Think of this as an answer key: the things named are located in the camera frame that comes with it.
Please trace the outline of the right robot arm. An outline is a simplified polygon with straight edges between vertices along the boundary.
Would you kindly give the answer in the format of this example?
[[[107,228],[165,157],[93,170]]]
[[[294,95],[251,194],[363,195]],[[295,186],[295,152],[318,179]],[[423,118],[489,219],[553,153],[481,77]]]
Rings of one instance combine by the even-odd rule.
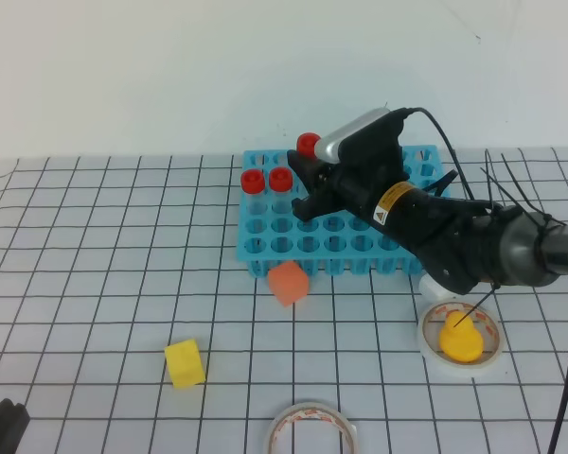
[[[447,290],[478,283],[543,287],[568,275],[568,225],[521,205],[431,195],[409,181],[399,147],[356,164],[329,164],[295,150],[288,164],[305,185],[293,200],[302,221],[347,210],[412,253]]]

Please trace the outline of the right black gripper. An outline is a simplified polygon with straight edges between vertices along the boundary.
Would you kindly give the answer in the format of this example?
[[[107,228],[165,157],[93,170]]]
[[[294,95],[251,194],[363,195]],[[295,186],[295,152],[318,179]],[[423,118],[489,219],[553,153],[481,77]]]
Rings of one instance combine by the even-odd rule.
[[[435,195],[410,182],[401,159],[349,166],[291,149],[287,160],[311,192],[305,199],[292,201],[293,214],[299,220],[345,210],[402,246],[425,246],[434,241]]]

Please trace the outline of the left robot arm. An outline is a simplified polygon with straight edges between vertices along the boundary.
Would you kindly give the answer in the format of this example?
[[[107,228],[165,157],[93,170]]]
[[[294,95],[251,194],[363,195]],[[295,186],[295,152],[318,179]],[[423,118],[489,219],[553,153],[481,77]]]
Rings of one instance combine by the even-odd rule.
[[[5,398],[0,402],[0,454],[15,454],[30,417],[23,404]]]

